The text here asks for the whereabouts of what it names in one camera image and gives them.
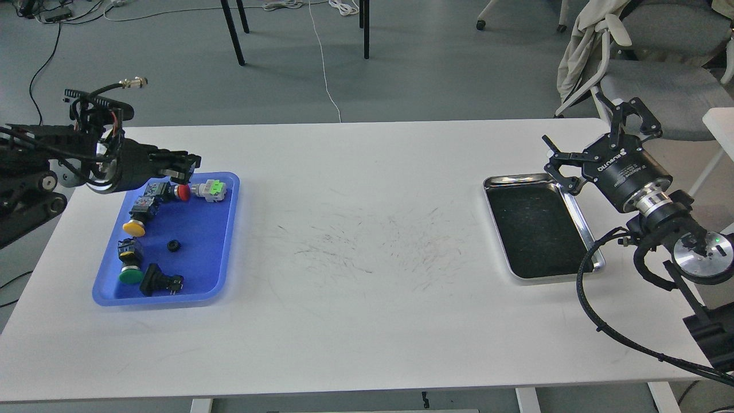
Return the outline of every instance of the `black table leg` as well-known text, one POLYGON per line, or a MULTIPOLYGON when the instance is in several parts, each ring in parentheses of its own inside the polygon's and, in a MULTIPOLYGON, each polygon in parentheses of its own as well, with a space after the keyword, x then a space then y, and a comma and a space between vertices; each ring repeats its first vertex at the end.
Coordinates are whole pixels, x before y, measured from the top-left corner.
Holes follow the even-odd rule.
POLYGON ((232 21, 232 12, 229 9, 229 1, 222 0, 222 11, 225 14, 225 20, 227 21, 227 28, 230 31, 230 37, 232 38, 232 46, 234 46, 234 52, 237 55, 237 62, 240 66, 244 66, 244 57, 242 56, 242 48, 239 46, 239 39, 237 38, 237 31, 234 29, 234 21, 232 21))
POLYGON ((244 15, 242 0, 237 0, 237 11, 239 11, 239 19, 242 21, 242 29, 245 33, 250 33, 250 26, 247 24, 247 16, 244 15))
POLYGON ((364 8, 363 20, 365 26, 365 59, 369 59, 369 0, 361 0, 361 2, 364 8))

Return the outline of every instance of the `white table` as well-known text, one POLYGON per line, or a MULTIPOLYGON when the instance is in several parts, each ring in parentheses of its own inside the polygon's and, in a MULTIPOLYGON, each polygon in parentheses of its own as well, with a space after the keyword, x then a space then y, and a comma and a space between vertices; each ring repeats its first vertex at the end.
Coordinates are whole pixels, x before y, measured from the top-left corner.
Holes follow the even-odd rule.
MULTIPOLYGON (((482 191, 606 131, 594 119, 129 128, 241 179, 228 280, 189 308, 101 307, 123 194, 79 188, 0 336, 0 401, 533 387, 693 378, 595 332, 573 283, 509 275, 482 191)), ((592 186, 600 236, 623 224, 592 186)), ((706 363, 683 297, 603 249, 587 295, 640 343, 706 363)), ((650 267, 662 273, 655 256, 650 267)))

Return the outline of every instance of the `wire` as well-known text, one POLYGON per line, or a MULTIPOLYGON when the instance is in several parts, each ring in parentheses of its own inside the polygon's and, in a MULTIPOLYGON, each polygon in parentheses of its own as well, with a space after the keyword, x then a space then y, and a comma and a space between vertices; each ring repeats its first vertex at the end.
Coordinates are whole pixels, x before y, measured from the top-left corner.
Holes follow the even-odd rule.
POLYGON ((683 390, 683 394, 680 395, 680 397, 678 398, 678 406, 680 406, 680 404, 683 402, 683 399, 686 398, 688 392, 690 392, 691 389, 693 389, 700 382, 701 382, 700 380, 696 380, 693 383, 691 383, 688 387, 686 387, 685 390, 683 390))
POLYGON ((308 14, 311 16, 311 23, 313 23, 313 32, 316 33, 316 39, 319 41, 319 49, 321 50, 321 68, 324 70, 324 86, 326 87, 326 94, 329 96, 329 100, 336 108, 336 115, 339 117, 339 123, 341 123, 341 111, 339 110, 339 107, 336 106, 336 102, 334 102, 334 98, 331 97, 331 93, 329 93, 329 82, 326 80, 326 63, 324 62, 324 47, 321 45, 319 32, 316 31, 316 21, 313 19, 313 13, 311 12, 310 0, 308 0, 308 14))
POLYGON ((41 109, 38 107, 38 103, 36 102, 36 99, 33 97, 33 82, 36 80, 36 76, 38 76, 38 74, 41 73, 43 68, 48 65, 51 59, 54 58, 54 55, 56 54, 56 49, 59 47, 59 37, 61 37, 61 23, 59 23, 59 31, 56 33, 56 42, 54 43, 54 50, 51 52, 51 56, 49 56, 48 59, 46 59, 46 62, 43 63, 43 66, 38 68, 36 73, 31 78, 31 82, 28 84, 28 94, 31 96, 33 105, 36 106, 36 112, 38 112, 38 124, 39 125, 43 125, 43 115, 41 115, 41 109))
POLYGON ((341 0, 329 0, 329 5, 339 10, 339 14, 345 17, 348 15, 355 15, 360 12, 360 7, 357 6, 355 0, 352 0, 352 4, 354 5, 353 7, 342 3, 341 0))
POLYGON ((630 340, 623 334, 619 333, 617 330, 614 330, 609 324, 607 324, 606 321, 604 321, 599 316, 599 314, 594 311, 591 304, 589 303, 589 300, 586 298, 586 293, 584 292, 584 268, 586 267, 586 263, 591 259, 594 253, 602 245, 616 238, 627 237, 629 234, 629 231, 621 226, 612 229, 610 232, 606 233, 603 237, 597 240, 586 252, 586 255, 584 255, 584 258, 581 260, 581 264, 578 267, 578 272, 576 273, 576 294, 578 295, 578 301, 579 303, 581 303, 581 308, 586 313, 586 316, 588 316, 589 319, 594 324, 596 324, 597 331, 602 331, 604 334, 610 336, 610 338, 612 338, 614 341, 626 345, 633 350, 645 353, 649 356, 653 356, 660 362, 666 362, 690 373, 697 374, 698 376, 710 378, 711 380, 718 381, 719 383, 734 387, 734 376, 716 370, 712 367, 689 362, 683 359, 676 359, 675 357, 667 356, 666 354, 650 350, 649 348, 630 340))
POLYGON ((3 288, 7 287, 7 285, 8 285, 8 284, 11 284, 11 283, 12 283, 13 281, 15 281, 15 280, 17 280, 17 279, 20 279, 20 278, 23 278, 24 276, 27 276, 27 275, 29 275, 29 274, 33 274, 33 270, 30 270, 30 271, 26 271, 25 273, 22 273, 21 275, 19 275, 19 276, 17 276, 17 277, 15 277, 15 278, 13 278, 12 280, 10 280, 10 281, 6 282, 6 283, 5 283, 5 284, 3 284, 3 285, 1 285, 1 286, 0 286, 0 290, 2 290, 3 288))
POLYGON ((85 160, 85 161, 91 161, 91 162, 108 162, 108 161, 113 160, 116 157, 112 155, 107 155, 105 157, 97 157, 97 156, 92 157, 92 156, 85 155, 85 154, 75 154, 73 152, 64 151, 63 149, 59 149, 49 144, 40 142, 26 134, 22 134, 20 132, 17 132, 17 131, 14 131, 12 129, 8 129, 2 126, 0 126, 0 132, 4 134, 8 134, 12 137, 16 137, 24 141, 25 143, 30 143, 31 145, 37 146, 38 148, 45 149, 51 152, 52 154, 57 155, 59 157, 63 157, 63 158, 76 158, 79 160, 85 160))
POLYGON ((708 413, 730 413, 732 409, 734 409, 734 404, 732 406, 719 407, 718 409, 711 410, 708 413))
POLYGON ((302 6, 305 6, 302 0, 268 1, 263 3, 263 10, 271 12, 279 9, 300 9, 302 6))
POLYGON ((13 300, 13 301, 10 301, 9 303, 0 304, 0 309, 3 308, 3 307, 12 306, 13 304, 15 304, 17 302, 18 302, 18 300, 13 300))
MULTIPOLYGON (((314 4, 324 4, 327 3, 328 0, 324 1, 318 1, 314 2, 314 4)), ((244 6, 245 9, 263 9, 267 12, 271 12, 273 10, 279 10, 279 9, 298 9, 301 6, 306 5, 306 3, 303 0, 285 0, 285 1, 271 1, 268 3, 263 3, 262 6, 244 6)), ((108 7, 104 10, 102 13, 102 16, 109 20, 109 21, 133 21, 133 20, 142 20, 143 18, 151 18, 156 17, 157 15, 165 15, 169 13, 179 13, 179 12, 197 12, 201 10, 221 10, 222 7, 197 7, 193 9, 180 9, 180 10, 166 10, 163 12, 156 12, 150 15, 142 15, 140 17, 131 17, 131 18, 109 18, 107 17, 107 13, 113 9, 114 7, 108 7)), ((232 10, 237 10, 236 7, 230 7, 232 10)))
MULTIPOLYGON (((12 283, 13 281, 15 281, 15 280, 17 280, 17 279, 19 279, 21 277, 27 276, 29 274, 33 274, 33 270, 26 271, 25 273, 22 273, 21 275, 16 276, 12 280, 10 280, 10 281, 6 282, 5 284, 1 285, 0 286, 0 290, 2 290, 3 288, 5 288, 8 284, 12 283)), ((14 300, 14 301, 10 301, 9 303, 0 304, 0 309, 3 308, 3 307, 12 306, 13 304, 15 304, 17 302, 18 302, 18 300, 14 300)))

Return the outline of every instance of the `white connector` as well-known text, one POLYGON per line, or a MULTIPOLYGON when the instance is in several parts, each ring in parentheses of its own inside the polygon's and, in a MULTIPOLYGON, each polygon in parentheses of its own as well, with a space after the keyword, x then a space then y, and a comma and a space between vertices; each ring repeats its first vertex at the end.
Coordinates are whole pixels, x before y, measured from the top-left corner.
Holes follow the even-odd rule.
POLYGON ((123 89, 126 87, 143 87, 148 84, 148 80, 145 77, 135 76, 135 79, 120 80, 120 84, 123 89))

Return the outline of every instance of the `beige jacket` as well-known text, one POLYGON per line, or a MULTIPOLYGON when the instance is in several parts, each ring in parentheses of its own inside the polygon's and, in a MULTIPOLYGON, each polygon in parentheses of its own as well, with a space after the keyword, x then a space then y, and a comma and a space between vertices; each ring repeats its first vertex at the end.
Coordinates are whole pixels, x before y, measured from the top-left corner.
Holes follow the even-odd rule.
POLYGON ((594 32, 594 26, 604 20, 607 14, 619 15, 628 2, 629 0, 590 0, 578 14, 571 31, 571 41, 558 67, 556 87, 561 94, 561 101, 573 92, 589 56, 601 39, 594 32))

